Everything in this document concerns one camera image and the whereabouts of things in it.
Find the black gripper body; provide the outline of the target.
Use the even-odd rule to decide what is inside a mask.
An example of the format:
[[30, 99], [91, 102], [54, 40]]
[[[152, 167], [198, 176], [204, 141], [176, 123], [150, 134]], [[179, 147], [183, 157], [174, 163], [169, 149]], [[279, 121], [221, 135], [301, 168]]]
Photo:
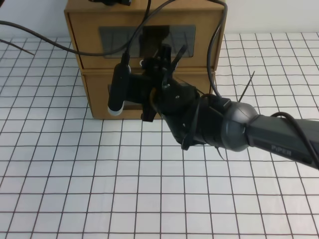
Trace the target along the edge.
[[196, 136], [200, 94], [196, 87], [177, 82], [170, 72], [171, 63], [155, 58], [141, 61], [143, 73], [129, 76], [125, 100], [142, 105], [141, 119], [164, 119], [179, 144], [201, 144]]

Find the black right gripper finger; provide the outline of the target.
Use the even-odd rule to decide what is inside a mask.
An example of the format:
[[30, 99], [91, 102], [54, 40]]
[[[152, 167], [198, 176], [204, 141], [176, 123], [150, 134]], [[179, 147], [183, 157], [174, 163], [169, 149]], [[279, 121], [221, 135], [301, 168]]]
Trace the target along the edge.
[[180, 50], [178, 51], [176, 57], [174, 58], [174, 60], [172, 61], [172, 65], [177, 65], [178, 62], [180, 61], [180, 59], [182, 58], [182, 56], [184, 55], [184, 53], [187, 50], [187, 46], [183, 45]]

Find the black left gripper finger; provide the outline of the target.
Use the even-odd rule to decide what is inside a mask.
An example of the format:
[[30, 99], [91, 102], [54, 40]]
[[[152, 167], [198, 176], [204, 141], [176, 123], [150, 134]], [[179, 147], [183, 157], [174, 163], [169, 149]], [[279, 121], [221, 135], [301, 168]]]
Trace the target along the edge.
[[168, 44], [162, 44], [159, 48], [160, 61], [165, 65], [171, 64], [171, 46]]

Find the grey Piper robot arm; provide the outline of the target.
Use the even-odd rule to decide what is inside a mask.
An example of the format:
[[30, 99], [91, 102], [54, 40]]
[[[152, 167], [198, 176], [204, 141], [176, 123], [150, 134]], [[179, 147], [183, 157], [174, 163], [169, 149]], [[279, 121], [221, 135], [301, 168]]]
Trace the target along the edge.
[[317, 121], [284, 112], [264, 116], [247, 103], [202, 94], [179, 83], [172, 74], [185, 51], [182, 46], [171, 59], [171, 47], [163, 44], [155, 56], [142, 61], [142, 74], [126, 74], [126, 100], [142, 105], [143, 121], [160, 116], [183, 150], [198, 144], [236, 152], [256, 147], [318, 169]]

